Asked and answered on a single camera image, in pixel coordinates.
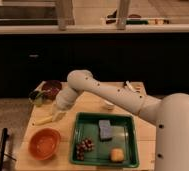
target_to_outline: white object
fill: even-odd
[[[137,92],[129,81],[126,81],[126,88],[129,89],[130,91]]]
[[[83,91],[156,125],[155,171],[189,171],[189,95],[173,94],[160,100],[101,83],[89,71],[76,70],[68,75],[68,87],[57,95],[57,106],[70,109]]]
[[[108,110],[113,110],[114,109],[114,104],[109,102],[108,100],[104,100],[104,108]]]

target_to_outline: floor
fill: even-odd
[[[0,139],[3,128],[8,128],[9,139],[6,142],[3,171],[13,171],[17,151],[21,145],[32,105],[27,98],[0,99]]]

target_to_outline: bowl rim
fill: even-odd
[[[50,154],[46,155],[45,157],[40,157],[40,156],[38,156],[38,155],[35,155],[35,154],[31,151],[31,147],[32,147],[32,140],[33,140],[33,138],[34,138],[37,134],[39,134],[39,133],[41,133],[41,132],[43,132],[43,131],[49,131],[49,132],[52,132],[53,134],[56,135],[56,141],[55,141],[55,144],[56,144],[56,145],[55,145],[55,147],[53,148],[53,150],[51,151]],[[36,132],[31,136],[30,141],[29,141],[29,145],[28,145],[28,151],[29,151],[30,155],[31,155],[33,158],[37,159],[37,160],[46,160],[46,159],[49,159],[49,158],[52,157],[52,156],[55,154],[55,152],[57,151],[57,148],[58,148],[58,144],[59,144],[60,139],[61,139],[61,135],[60,135],[60,133],[59,133],[58,130],[53,129],[53,128],[42,128],[42,129],[36,131]]]

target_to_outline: metal rod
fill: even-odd
[[[4,128],[2,130],[1,142],[0,142],[0,171],[2,170],[2,166],[3,166],[4,151],[5,151],[5,146],[6,146],[6,140],[8,137],[9,135],[7,134],[7,128]]]

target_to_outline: orange bowl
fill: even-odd
[[[60,133],[55,129],[44,128],[36,132],[29,142],[29,152],[37,160],[46,160],[56,152]]]

